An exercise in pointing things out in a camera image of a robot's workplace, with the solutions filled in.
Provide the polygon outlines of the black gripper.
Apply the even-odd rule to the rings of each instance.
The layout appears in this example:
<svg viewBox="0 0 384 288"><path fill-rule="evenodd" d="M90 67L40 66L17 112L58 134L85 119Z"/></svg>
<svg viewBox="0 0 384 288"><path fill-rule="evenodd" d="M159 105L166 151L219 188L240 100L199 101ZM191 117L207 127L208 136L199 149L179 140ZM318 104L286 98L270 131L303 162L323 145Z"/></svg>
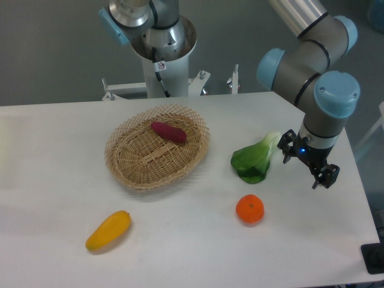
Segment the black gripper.
<svg viewBox="0 0 384 288"><path fill-rule="evenodd" d="M325 188L332 186L340 172L337 165L327 163L327 157L332 147L326 149L314 148L307 145L307 138L296 139L296 137L297 135L292 129L281 136L277 148L284 155L283 163L286 164L292 157L297 157L308 166L315 178L312 189L319 185Z"/></svg>

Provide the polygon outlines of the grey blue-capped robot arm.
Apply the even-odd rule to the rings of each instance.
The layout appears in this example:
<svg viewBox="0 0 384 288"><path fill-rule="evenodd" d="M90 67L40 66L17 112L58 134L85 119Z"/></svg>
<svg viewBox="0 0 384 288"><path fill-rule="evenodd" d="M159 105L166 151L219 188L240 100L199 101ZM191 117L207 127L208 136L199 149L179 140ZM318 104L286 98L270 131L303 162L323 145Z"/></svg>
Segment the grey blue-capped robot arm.
<svg viewBox="0 0 384 288"><path fill-rule="evenodd" d="M236 151L231 164L243 181L255 184L266 175L267 153L277 147L285 161L295 157L303 162L315 185L329 188L340 169L327 158L360 95L353 76L330 66L355 44L356 26L346 17L330 16L319 1L271 1L271 6L300 44L290 53L266 53L257 79L303 111L304 119L298 132L289 130L265 145ZM202 77L188 78L195 30L180 15L178 1L110 1L98 15L108 33L121 45L131 44L141 58L148 97L201 93Z"/></svg>

